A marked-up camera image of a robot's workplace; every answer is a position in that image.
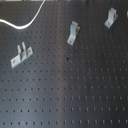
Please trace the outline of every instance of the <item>silver bracket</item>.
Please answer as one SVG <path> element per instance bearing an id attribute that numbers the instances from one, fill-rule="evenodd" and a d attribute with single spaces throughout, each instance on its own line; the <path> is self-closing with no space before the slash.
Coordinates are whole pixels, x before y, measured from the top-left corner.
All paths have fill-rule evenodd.
<path id="1" fill-rule="evenodd" d="M 114 8 L 111 8 L 108 12 L 108 20 L 105 22 L 105 26 L 110 28 L 112 24 L 115 22 L 117 19 L 118 15 L 116 14 L 116 10 Z"/>
<path id="2" fill-rule="evenodd" d="M 33 54 L 31 47 L 29 47 L 26 50 L 26 46 L 25 46 L 24 42 L 22 43 L 22 47 L 23 47 L 23 52 L 21 52 L 20 45 L 17 46 L 18 55 L 16 57 L 14 57 L 13 59 L 11 59 L 12 68 L 15 68 L 17 65 L 22 63 L 24 60 L 26 60 L 28 57 L 30 57 Z"/>
<path id="3" fill-rule="evenodd" d="M 73 46 L 79 30 L 80 30 L 80 27 L 78 26 L 78 23 L 72 21 L 72 24 L 70 26 L 70 36 L 69 36 L 68 41 L 67 41 L 68 44 Z"/>

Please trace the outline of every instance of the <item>black breadboard surface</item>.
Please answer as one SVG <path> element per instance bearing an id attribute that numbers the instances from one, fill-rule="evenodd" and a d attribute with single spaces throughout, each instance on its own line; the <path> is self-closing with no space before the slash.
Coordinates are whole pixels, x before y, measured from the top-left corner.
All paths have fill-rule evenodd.
<path id="1" fill-rule="evenodd" d="M 1 2 L 0 18 L 24 25 L 40 4 Z M 127 10 L 127 0 L 47 1 L 26 29 L 0 23 L 0 128 L 128 128 Z M 12 69 L 22 42 L 34 54 Z"/>

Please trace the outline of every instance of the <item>wire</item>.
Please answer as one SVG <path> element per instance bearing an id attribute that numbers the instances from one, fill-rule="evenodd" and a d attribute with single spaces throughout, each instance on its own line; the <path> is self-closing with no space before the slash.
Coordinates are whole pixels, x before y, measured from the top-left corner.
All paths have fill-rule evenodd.
<path id="1" fill-rule="evenodd" d="M 6 21 L 6 20 L 3 20 L 3 19 L 0 19 L 0 22 L 1 22 L 1 23 L 4 23 L 4 24 L 7 24 L 7 25 L 9 25 L 9 26 L 11 26 L 11 27 L 13 27 L 13 28 L 15 28 L 15 29 L 25 29 L 25 28 L 29 27 L 29 26 L 33 23 L 33 21 L 36 19 L 36 17 L 38 16 L 38 14 L 39 14 L 39 12 L 40 12 L 40 10 L 41 10 L 43 4 L 45 3 L 45 1 L 46 1 L 46 0 L 43 0 L 43 2 L 41 3 L 41 5 L 40 5 L 40 7 L 39 7 L 39 9 L 38 9 L 38 11 L 37 11 L 37 13 L 36 13 L 36 15 L 35 15 L 35 16 L 33 17 L 33 19 L 32 19 L 28 24 L 26 24 L 26 25 L 17 26 L 17 25 L 14 25 L 14 24 L 12 24 L 12 23 Z"/>

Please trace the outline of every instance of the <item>mounting hole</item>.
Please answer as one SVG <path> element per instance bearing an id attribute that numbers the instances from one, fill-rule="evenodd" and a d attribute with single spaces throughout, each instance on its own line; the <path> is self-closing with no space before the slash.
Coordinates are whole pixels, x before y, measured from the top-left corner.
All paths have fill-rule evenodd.
<path id="1" fill-rule="evenodd" d="M 12 63 L 15 63 L 15 59 L 12 60 Z"/>
<path id="2" fill-rule="evenodd" d="M 110 25 L 110 23 L 109 23 L 109 22 L 107 22 L 107 25 Z"/>

